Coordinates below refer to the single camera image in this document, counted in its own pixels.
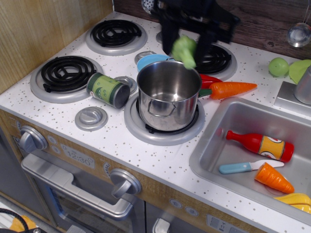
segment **pot handle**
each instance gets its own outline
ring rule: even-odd
[[[162,116],[162,115],[158,115],[158,114],[154,114],[154,113],[151,113],[151,112],[150,112],[151,102],[152,102],[152,100],[151,100],[151,101],[149,102],[149,104],[148,104],[148,113],[151,114],[151,115],[153,115],[153,116],[155,116],[155,117],[170,117],[170,116],[173,114],[173,111],[174,111],[175,108],[176,108],[175,104],[172,103],[172,105],[174,106],[174,108],[172,109],[172,111],[170,112],[170,114],[165,115],[165,116]]]

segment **green lime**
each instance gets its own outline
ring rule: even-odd
[[[285,75],[289,70],[289,65],[287,61],[285,61],[281,57],[277,57],[275,59],[272,59],[272,61],[269,63],[269,71],[274,76],[282,76]]]

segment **white speckled countertop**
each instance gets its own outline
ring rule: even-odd
[[[66,55],[85,56],[98,62],[107,76],[112,78],[129,76],[136,79],[138,74],[134,62],[136,54],[147,50],[163,54],[161,44],[156,42],[156,34],[160,31],[158,23],[117,12],[113,12],[105,19],[125,19],[136,22],[146,30],[148,34],[147,43],[137,52],[125,56],[111,57],[92,52],[87,47],[85,34],[83,34],[54,57]],[[196,38],[193,33],[185,31],[182,33]],[[292,83],[292,81],[288,76],[272,77],[268,72],[268,64],[275,57],[283,57],[289,64],[296,61],[296,59],[234,43],[230,45],[220,44],[228,48],[238,61],[238,69],[228,81],[258,84],[256,90],[240,95],[240,97],[279,109],[274,106],[274,101],[281,83],[283,81]],[[35,97],[30,90],[30,76],[31,74],[27,75],[1,94],[1,109],[137,170],[264,231],[280,233],[311,232],[311,224],[306,225],[273,209],[255,203],[214,183],[201,179],[192,172],[189,167],[189,157],[218,108],[219,100],[210,100],[208,97],[200,99],[205,109],[206,122],[202,131],[194,139],[177,146],[154,146],[136,139],[127,130],[123,116],[124,108],[114,109],[92,97],[68,104],[53,104],[42,101]],[[90,106],[103,108],[108,114],[108,122],[98,131],[81,131],[75,126],[75,115],[81,109]],[[296,115],[294,112],[285,109],[281,110]]]

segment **stainless steel sink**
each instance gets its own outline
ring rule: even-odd
[[[311,197],[311,121],[241,98],[228,98],[220,104],[190,157],[190,167],[198,176],[310,224],[311,214],[273,199],[285,194],[255,181],[256,171],[219,172],[222,164],[267,159],[239,142],[226,140],[228,130],[259,133],[293,143],[292,159],[276,169],[291,182],[296,193]]]

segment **red bottle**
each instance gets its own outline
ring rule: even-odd
[[[237,134],[229,130],[226,139],[238,141],[253,153],[282,162],[290,161],[294,152],[293,144],[258,133]]]

